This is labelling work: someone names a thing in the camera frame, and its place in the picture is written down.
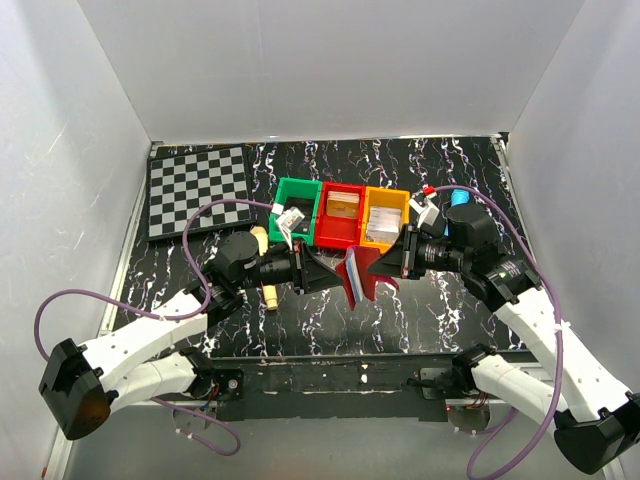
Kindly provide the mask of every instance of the green bin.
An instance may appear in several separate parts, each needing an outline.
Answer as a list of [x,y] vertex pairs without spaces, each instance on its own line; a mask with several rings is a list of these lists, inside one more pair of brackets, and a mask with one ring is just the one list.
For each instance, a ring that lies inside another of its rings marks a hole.
[[[275,203],[279,203],[285,207],[286,210],[290,206],[287,204],[287,202],[289,202],[289,204],[297,206],[302,213],[305,214],[305,219],[296,230],[306,227],[308,231],[306,233],[294,231],[291,237],[304,238],[307,245],[313,245],[316,231],[316,215],[318,213],[321,195],[322,182],[317,180],[301,180],[299,178],[285,177],[281,178],[278,184]],[[277,215],[273,213],[269,216],[269,240],[272,242],[284,242],[284,237],[276,224],[276,218]]]

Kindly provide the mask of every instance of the plastic bin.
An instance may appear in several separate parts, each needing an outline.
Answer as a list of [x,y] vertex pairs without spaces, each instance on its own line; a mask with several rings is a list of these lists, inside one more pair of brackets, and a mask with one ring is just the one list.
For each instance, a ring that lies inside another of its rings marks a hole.
[[362,215],[362,226],[360,232],[360,245],[374,247],[385,253],[391,245],[386,243],[368,242],[367,223],[369,223],[369,209],[372,206],[399,208],[402,210],[402,223],[409,223],[409,199],[411,194],[405,190],[391,190],[388,188],[367,187],[364,201],[364,212]]
[[[360,196],[358,218],[341,218],[326,214],[327,197],[330,191],[357,193]],[[316,217],[316,237],[314,245],[322,248],[346,250],[351,245],[360,243],[362,230],[362,215],[367,188],[363,185],[348,185],[344,183],[324,182],[322,196]]]
[[[287,200],[290,198],[300,198],[313,201],[313,209],[311,218],[309,218],[309,232],[297,233],[294,232],[292,238],[304,238],[308,245],[313,245],[315,229],[316,229],[316,217],[318,214],[318,205],[320,204],[320,196],[322,195],[322,182],[317,180],[301,180],[299,178],[281,178],[278,184],[278,192],[276,193],[275,203],[279,203],[283,206],[287,205]],[[271,214],[269,216],[269,240],[272,242],[284,242],[284,237],[278,230],[276,224],[277,216]]]

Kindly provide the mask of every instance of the paper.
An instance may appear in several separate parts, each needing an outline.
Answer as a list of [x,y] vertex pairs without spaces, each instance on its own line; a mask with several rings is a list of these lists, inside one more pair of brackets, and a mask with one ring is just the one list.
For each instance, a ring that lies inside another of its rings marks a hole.
[[364,300],[364,290],[362,288],[362,282],[360,281],[360,274],[358,273],[358,265],[356,263],[356,256],[353,252],[353,248],[347,250],[347,261],[345,263],[347,267],[347,275],[349,275],[349,282],[351,283],[351,291],[356,303]]
[[401,224],[402,210],[374,205],[369,209],[367,241],[392,245],[400,233]]
[[331,217],[358,218],[360,195],[357,193],[336,192],[331,190],[327,195],[327,215]]

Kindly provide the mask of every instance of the white wall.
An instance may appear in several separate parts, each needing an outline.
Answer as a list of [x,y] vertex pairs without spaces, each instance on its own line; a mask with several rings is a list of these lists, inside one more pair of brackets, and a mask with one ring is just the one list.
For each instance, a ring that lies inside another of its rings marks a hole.
[[[109,292],[149,140],[75,0],[0,2],[0,478],[40,478],[55,421],[33,317],[64,287]],[[48,350],[104,305],[45,313]]]
[[583,0],[79,0],[153,140],[510,131]]
[[[640,5],[588,0],[511,136],[514,188],[564,317],[640,391]],[[640,449],[625,458],[640,478]]]

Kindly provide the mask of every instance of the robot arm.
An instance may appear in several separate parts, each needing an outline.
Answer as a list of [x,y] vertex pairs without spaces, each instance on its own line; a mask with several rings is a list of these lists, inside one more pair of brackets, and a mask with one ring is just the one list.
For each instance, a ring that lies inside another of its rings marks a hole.
[[305,294],[342,285],[342,278],[318,261],[304,241],[292,247],[278,244],[260,256],[255,237],[236,232],[202,269],[212,291],[206,312],[180,321],[163,319],[188,314],[203,303],[202,285],[196,281],[153,311],[160,320],[142,317],[79,346],[71,339],[56,345],[39,390],[65,436],[82,438],[111,412],[165,393],[200,398],[217,384],[222,385],[217,399],[239,395],[242,372],[214,368],[195,349],[149,360],[241,308],[243,288],[291,282],[296,293]]
[[[553,307],[537,274],[499,245],[493,222],[476,204],[447,212],[443,227],[405,225],[396,243],[369,268],[373,275],[421,278],[428,270],[459,273],[471,294],[515,331],[553,378],[556,325]],[[579,470],[595,473],[640,441],[640,395],[633,394],[563,324],[562,396],[554,438]],[[453,361],[464,391],[478,389],[504,399],[537,423],[546,416],[553,389],[505,362],[485,346]]]

